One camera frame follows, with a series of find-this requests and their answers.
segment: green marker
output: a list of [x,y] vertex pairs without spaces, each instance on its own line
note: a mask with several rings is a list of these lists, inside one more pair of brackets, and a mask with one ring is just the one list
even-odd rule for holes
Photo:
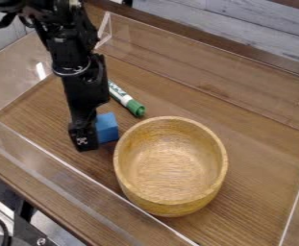
[[111,96],[120,102],[120,104],[128,108],[136,117],[144,116],[145,107],[133,100],[133,98],[123,91],[123,89],[109,80],[109,93]]

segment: blue block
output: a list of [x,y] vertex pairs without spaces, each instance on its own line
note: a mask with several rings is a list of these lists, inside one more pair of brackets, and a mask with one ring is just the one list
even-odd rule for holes
[[100,144],[119,140],[116,118],[112,112],[96,116],[95,128]]

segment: wooden bowl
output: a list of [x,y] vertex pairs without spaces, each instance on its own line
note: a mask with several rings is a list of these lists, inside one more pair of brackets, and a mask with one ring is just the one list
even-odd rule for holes
[[175,116],[136,124],[117,142],[113,162],[127,198],[164,217],[203,208],[216,196],[227,170],[226,150],[215,133]]

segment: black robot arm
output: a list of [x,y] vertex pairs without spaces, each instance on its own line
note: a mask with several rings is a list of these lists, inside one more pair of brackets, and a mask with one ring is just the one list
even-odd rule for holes
[[79,151],[99,147],[96,108],[109,101],[104,57],[92,53],[99,41],[81,0],[0,0],[6,15],[0,28],[19,15],[33,27],[51,54],[52,72],[61,78],[72,122],[68,133]]

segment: bowl rim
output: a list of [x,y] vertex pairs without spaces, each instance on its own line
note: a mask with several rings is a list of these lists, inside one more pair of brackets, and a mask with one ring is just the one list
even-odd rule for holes
[[[120,168],[119,168],[119,161],[117,161],[117,155],[119,155],[119,149],[120,146],[123,144],[123,142],[125,141],[127,137],[129,136],[129,134],[135,131],[135,129],[137,129],[139,127],[141,127],[143,125],[153,122],[153,121],[159,121],[159,120],[180,120],[183,122],[187,122],[195,126],[198,126],[203,131],[206,131],[207,134],[211,135],[211,137],[214,138],[219,151],[220,151],[220,155],[222,155],[222,167],[220,167],[220,171],[219,174],[216,176],[216,180],[215,182],[211,184],[211,186],[206,189],[206,191],[202,194],[198,194],[196,196],[194,196],[191,199],[180,199],[180,200],[167,200],[167,199],[151,199],[147,195],[144,195],[139,189],[128,182],[128,180],[125,179]],[[227,158],[227,153],[226,153],[226,148],[224,145],[222,143],[222,141],[219,140],[216,134],[214,133],[214,131],[206,127],[202,123],[187,119],[184,117],[179,117],[179,116],[159,116],[159,117],[153,117],[149,119],[143,120],[141,122],[139,122],[137,124],[135,124],[123,134],[119,142],[116,143],[116,148],[115,148],[115,153],[113,153],[113,167],[115,167],[115,172],[116,172],[116,178],[120,182],[120,184],[123,186],[125,186],[125,188],[132,192],[132,194],[135,194],[137,197],[140,197],[143,200],[152,202],[155,204],[159,205],[182,205],[182,204],[187,204],[187,203],[192,203],[200,199],[203,199],[204,197],[210,196],[214,192],[216,192],[216,189],[220,187],[223,180],[224,180],[224,176],[226,176],[226,172],[227,172],[227,165],[228,165],[228,158]]]

